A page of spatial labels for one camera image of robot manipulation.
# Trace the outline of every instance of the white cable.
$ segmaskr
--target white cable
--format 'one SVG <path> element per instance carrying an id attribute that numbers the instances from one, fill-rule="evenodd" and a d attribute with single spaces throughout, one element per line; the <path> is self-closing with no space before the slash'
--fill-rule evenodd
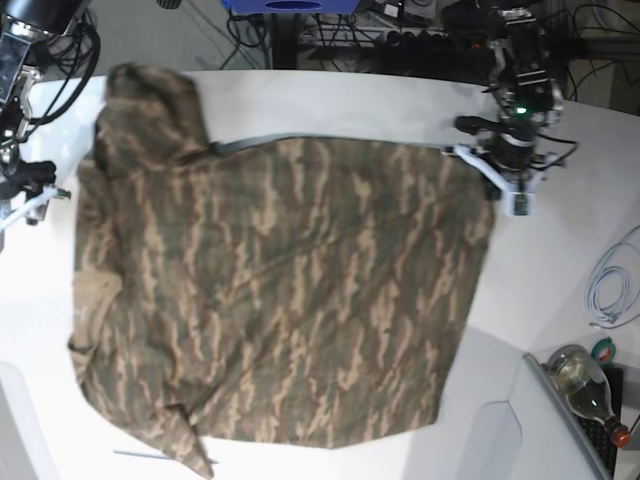
<path id="1" fill-rule="evenodd" d="M 636 305 L 640 298 L 640 289 L 633 295 L 631 292 L 631 276 L 629 272 L 623 267 L 611 264 L 612 257 L 623 247 L 630 248 L 640 259 L 640 250 L 629 243 L 629 239 L 638 231 L 640 231 L 640 225 L 632 229 L 622 237 L 620 242 L 607 250 L 593 269 L 587 282 L 584 301 L 587 310 L 591 312 L 597 322 L 591 322 L 589 326 L 603 330 L 613 330 L 640 318 L 640 313 L 638 313 L 623 323 L 616 324 L 620 317 L 626 315 Z M 599 298 L 600 287 L 605 280 L 610 280 L 612 277 L 618 277 L 620 279 L 620 293 L 613 303 L 603 306 L 600 304 Z"/>

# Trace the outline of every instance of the black equipment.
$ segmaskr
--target black equipment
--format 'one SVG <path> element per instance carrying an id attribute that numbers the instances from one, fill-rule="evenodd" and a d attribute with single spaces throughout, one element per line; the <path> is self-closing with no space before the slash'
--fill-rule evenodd
<path id="1" fill-rule="evenodd" d="M 175 10 L 182 4 L 182 0 L 156 0 L 156 2 L 165 10 Z"/>
<path id="2" fill-rule="evenodd" d="M 86 9 L 90 0 L 6 0 L 6 26 L 0 36 L 0 251 L 4 231 L 20 218 L 36 225 L 44 220 L 49 200 L 68 198 L 55 187 L 51 161 L 24 162 L 20 144 L 42 125 L 62 116 L 93 75 L 100 55 L 100 37 Z M 68 40 L 60 47 L 61 39 Z M 88 39 L 86 50 L 84 40 Z M 52 112 L 70 78 L 87 63 L 82 79 L 69 98 Z M 29 92 L 48 67 L 56 65 L 67 80 L 40 118 L 33 116 Z M 25 203 L 12 210 L 11 200 L 25 193 Z"/>
<path id="3" fill-rule="evenodd" d="M 477 145 L 459 145 L 448 153 L 480 170 L 489 180 L 490 198 L 502 197 L 504 212 L 516 216 L 532 213 L 535 188 L 544 172 L 564 160 L 536 153 L 539 138 L 551 139 L 544 132 L 559 121 L 563 99 L 549 71 L 545 30 L 528 9 L 534 3 L 461 0 L 441 14 L 445 30 L 460 50 L 493 52 L 490 65 L 473 58 L 471 63 L 499 106 L 495 121 L 458 117 L 456 128 L 476 136 Z"/>
<path id="4" fill-rule="evenodd" d="M 6 0 L 2 12 L 14 21 L 54 35 L 68 33 L 90 0 Z"/>

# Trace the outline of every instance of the cloth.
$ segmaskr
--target cloth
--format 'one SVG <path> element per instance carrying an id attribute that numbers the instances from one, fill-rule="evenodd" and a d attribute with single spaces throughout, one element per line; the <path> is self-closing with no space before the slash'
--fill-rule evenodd
<path id="1" fill-rule="evenodd" d="M 125 65 L 79 167 L 87 400 L 204 477 L 198 436 L 337 448 L 436 420 L 493 226 L 435 149 L 212 153 L 187 78 Z"/>

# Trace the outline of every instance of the bottle cap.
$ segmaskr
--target bottle cap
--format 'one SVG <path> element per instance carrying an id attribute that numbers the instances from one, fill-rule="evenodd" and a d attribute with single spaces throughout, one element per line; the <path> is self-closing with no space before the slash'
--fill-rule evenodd
<path id="1" fill-rule="evenodd" d="M 624 425 L 616 428 L 615 432 L 611 434 L 611 441 L 618 448 L 623 448 L 630 440 L 631 434 L 629 433 L 629 429 Z"/>

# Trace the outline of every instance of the shirt sleeve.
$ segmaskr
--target shirt sleeve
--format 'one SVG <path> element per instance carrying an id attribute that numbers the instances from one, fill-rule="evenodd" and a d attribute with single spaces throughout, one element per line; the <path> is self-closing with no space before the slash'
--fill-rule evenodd
<path id="1" fill-rule="evenodd" d="M 121 425 L 121 428 L 198 475 L 206 479 L 213 478 L 213 469 L 206 451 L 181 407 L 164 408 L 149 419 L 148 423 Z"/>

